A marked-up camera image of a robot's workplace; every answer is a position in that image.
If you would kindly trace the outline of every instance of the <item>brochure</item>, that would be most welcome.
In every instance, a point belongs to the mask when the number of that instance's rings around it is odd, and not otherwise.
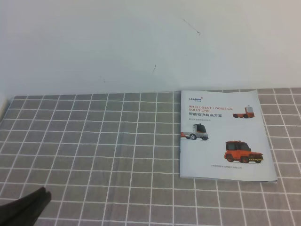
[[[182,91],[180,177],[277,181],[257,91]]]

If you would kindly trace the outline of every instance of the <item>logo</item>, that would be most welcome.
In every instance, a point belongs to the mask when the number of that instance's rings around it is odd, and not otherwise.
[[[197,101],[197,102],[202,102],[202,99],[203,99],[203,97],[201,97],[201,98],[189,98],[189,100],[194,100],[194,101]]]

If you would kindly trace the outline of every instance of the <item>orange truck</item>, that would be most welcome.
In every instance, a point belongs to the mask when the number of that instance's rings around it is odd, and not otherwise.
[[[242,141],[226,142],[226,153],[224,158],[229,162],[239,161],[241,163],[261,163],[263,160],[262,153],[252,152],[248,144]]]
[[[254,111],[253,108],[250,106],[245,107],[245,113],[241,113],[241,114],[233,114],[234,118],[253,118],[254,115]]]

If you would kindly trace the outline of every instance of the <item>black tire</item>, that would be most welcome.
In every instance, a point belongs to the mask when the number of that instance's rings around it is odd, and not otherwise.
[[[195,135],[193,133],[191,133],[189,137],[190,137],[191,140],[196,140],[197,139],[197,135]]]
[[[227,159],[228,162],[234,162],[234,158],[231,154],[228,154],[226,159]]]
[[[243,156],[243,157],[241,157],[241,161],[242,161],[243,163],[249,163],[249,158],[246,157],[246,156]]]

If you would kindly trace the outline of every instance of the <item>grid pattern fabric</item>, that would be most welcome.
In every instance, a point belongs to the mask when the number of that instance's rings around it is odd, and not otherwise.
[[[180,92],[15,97],[0,205],[45,186],[36,226],[301,225],[301,88],[258,93],[277,183],[179,178]]]

